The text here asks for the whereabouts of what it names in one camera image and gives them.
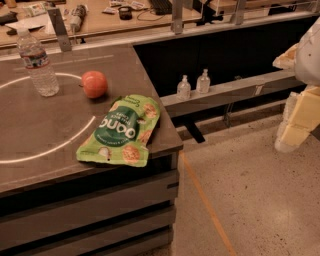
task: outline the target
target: white bottle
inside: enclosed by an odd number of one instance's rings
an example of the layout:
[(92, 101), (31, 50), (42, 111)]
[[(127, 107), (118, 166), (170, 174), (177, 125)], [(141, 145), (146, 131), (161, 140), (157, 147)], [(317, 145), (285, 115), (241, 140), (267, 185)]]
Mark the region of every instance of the white bottle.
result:
[(183, 75), (182, 81), (178, 84), (177, 97), (179, 100), (190, 98), (191, 86), (188, 83), (187, 75)]
[(44, 97), (55, 95), (59, 91), (59, 84), (43, 45), (27, 28), (18, 28), (17, 32), (19, 54), (33, 85)]
[(199, 93), (207, 93), (210, 88), (210, 78), (208, 77), (208, 69), (204, 69), (201, 76), (197, 80), (196, 90)]

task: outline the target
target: snack pouch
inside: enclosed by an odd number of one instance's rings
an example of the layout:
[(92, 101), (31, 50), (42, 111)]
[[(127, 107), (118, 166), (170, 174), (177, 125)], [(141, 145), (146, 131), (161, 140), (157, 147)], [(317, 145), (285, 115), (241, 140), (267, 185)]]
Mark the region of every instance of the snack pouch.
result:
[(112, 105), (99, 127), (78, 148), (77, 160), (143, 167), (146, 147), (160, 117), (158, 103), (142, 95), (128, 95)]

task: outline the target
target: plastic bottle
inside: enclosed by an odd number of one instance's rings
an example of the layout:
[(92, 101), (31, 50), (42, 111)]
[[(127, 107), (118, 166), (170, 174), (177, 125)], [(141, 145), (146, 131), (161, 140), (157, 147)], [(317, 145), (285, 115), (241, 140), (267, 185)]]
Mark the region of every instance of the plastic bottle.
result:
[(199, 93), (207, 93), (210, 88), (210, 78), (208, 77), (208, 69), (204, 69), (201, 76), (197, 80), (196, 90)]
[(28, 29), (18, 28), (17, 32), (19, 54), (24, 60), (33, 85), (44, 97), (55, 95), (59, 91), (59, 84), (43, 45)]
[(177, 97), (180, 100), (190, 98), (191, 86), (188, 83), (187, 75), (183, 75), (182, 81), (178, 84)]

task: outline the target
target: workbench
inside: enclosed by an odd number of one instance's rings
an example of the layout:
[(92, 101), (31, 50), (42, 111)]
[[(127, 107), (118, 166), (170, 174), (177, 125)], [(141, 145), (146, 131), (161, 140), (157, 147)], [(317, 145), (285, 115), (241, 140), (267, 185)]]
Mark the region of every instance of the workbench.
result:
[[(61, 87), (50, 98), (36, 92), (18, 56), (0, 62), (0, 254), (136, 255), (170, 243), (183, 144), (132, 46), (50, 59)], [(88, 70), (106, 75), (105, 97), (90, 100), (79, 87)], [(111, 103), (130, 94), (161, 109), (147, 166), (77, 161)]]

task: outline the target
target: concrete floor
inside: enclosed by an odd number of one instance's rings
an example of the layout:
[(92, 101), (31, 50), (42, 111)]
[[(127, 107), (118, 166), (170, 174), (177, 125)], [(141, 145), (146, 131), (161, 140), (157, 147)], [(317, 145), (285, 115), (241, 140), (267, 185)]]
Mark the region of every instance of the concrete floor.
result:
[(174, 241), (139, 256), (320, 255), (320, 141), (277, 152), (281, 111), (198, 123), (201, 144), (180, 129)]

